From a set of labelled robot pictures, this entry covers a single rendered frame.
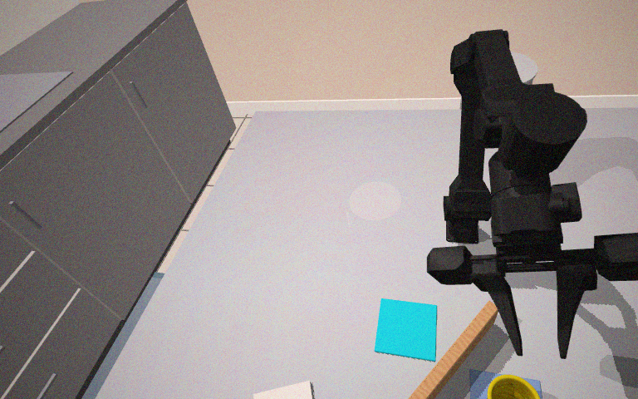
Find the brown rectangular block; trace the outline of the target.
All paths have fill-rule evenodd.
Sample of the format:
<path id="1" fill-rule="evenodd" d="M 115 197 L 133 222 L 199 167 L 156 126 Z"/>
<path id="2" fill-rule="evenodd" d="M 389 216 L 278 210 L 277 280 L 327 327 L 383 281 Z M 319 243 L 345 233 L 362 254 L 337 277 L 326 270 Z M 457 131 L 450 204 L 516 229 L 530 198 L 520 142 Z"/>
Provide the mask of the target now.
<path id="1" fill-rule="evenodd" d="M 435 399 L 493 326 L 497 315 L 496 305 L 488 301 L 408 399 Z"/>

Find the cyan square pad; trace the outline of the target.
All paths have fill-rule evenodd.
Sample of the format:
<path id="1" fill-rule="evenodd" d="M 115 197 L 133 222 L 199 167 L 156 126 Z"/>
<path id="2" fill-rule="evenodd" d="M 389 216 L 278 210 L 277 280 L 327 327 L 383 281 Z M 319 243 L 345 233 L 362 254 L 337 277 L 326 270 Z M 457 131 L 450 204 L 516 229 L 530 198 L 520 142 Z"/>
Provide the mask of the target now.
<path id="1" fill-rule="evenodd" d="M 437 305 L 382 298 L 375 352 L 435 362 Z M 470 399 L 487 399 L 502 374 L 469 369 Z"/>

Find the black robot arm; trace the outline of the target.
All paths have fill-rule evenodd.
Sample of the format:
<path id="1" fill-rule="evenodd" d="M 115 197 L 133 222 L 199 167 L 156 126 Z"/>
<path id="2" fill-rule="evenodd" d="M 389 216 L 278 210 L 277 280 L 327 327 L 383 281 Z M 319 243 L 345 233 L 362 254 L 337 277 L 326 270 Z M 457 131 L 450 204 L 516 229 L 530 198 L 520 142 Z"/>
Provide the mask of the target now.
<path id="1" fill-rule="evenodd" d="M 459 174 L 443 203 L 446 241 L 478 244 L 478 222 L 491 218 L 494 247 L 504 236 L 530 234 L 563 244 L 561 223 L 579 222 L 582 207 L 577 183 L 551 186 L 549 173 L 585 130 L 586 110 L 553 83 L 523 83 L 503 29 L 475 32 L 455 45 L 450 73 L 462 110 Z M 491 193 L 483 181 L 485 148 L 498 148 L 488 161 Z M 551 194 L 492 199 L 526 185 Z"/>

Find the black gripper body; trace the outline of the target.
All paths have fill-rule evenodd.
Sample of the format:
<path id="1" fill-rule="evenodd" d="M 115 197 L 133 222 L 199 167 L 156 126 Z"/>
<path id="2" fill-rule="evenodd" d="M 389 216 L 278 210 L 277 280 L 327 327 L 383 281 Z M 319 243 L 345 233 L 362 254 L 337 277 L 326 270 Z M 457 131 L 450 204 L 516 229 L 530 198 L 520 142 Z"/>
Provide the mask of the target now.
<path id="1" fill-rule="evenodd" d="M 517 186 L 492 198 L 551 194 L 539 186 Z M 504 236 L 496 254 L 472 255 L 466 246 L 432 248 L 427 273 L 445 285 L 471 284 L 471 273 L 544 272 L 563 269 L 597 270 L 608 281 L 638 281 L 638 233 L 594 236 L 594 249 L 562 250 L 548 234 Z M 554 261 L 554 262 L 543 262 Z M 541 262 L 541 263 L 536 263 Z M 510 264 L 522 263 L 522 264 Z"/>

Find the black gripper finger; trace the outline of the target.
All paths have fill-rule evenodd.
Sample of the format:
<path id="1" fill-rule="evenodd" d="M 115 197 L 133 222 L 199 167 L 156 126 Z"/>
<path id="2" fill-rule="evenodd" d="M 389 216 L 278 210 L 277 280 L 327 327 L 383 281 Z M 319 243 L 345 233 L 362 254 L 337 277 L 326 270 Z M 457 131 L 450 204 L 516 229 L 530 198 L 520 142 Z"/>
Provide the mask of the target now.
<path id="1" fill-rule="evenodd" d="M 585 291 L 597 289 L 595 269 L 563 269 L 557 271 L 557 341 L 560 358 L 567 358 L 572 326 Z"/>
<path id="2" fill-rule="evenodd" d="M 523 355 L 521 333 L 511 287 L 500 273 L 471 273 L 471 281 L 482 292 L 488 292 L 495 303 L 512 345 L 518 356 Z"/>

